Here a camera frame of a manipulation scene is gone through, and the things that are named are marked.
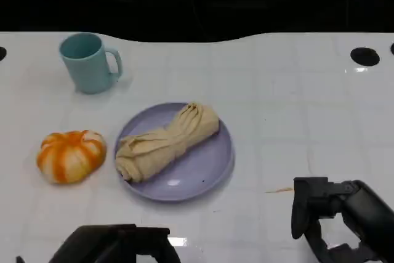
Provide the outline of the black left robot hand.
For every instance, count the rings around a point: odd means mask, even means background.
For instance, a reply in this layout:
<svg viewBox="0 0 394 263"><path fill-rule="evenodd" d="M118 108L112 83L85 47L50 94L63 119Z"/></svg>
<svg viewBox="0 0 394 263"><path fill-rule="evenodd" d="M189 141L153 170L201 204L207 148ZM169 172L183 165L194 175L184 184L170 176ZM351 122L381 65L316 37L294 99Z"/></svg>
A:
<svg viewBox="0 0 394 263"><path fill-rule="evenodd" d="M170 244L168 228L134 224L84 225L59 247L51 262L136 262L150 256L156 262L180 262Z"/></svg>

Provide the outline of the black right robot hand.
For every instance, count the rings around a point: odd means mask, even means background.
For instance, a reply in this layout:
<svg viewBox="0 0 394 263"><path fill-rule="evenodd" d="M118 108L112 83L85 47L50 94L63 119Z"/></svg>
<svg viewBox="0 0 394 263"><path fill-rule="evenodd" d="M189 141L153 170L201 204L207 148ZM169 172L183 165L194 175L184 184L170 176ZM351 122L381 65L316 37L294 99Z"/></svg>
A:
<svg viewBox="0 0 394 263"><path fill-rule="evenodd" d="M360 239L357 248L329 248L323 240L320 220L336 214ZM360 180L335 183L327 177L296 177L291 233L295 240L306 238L319 262L393 262L393 209Z"/></svg>

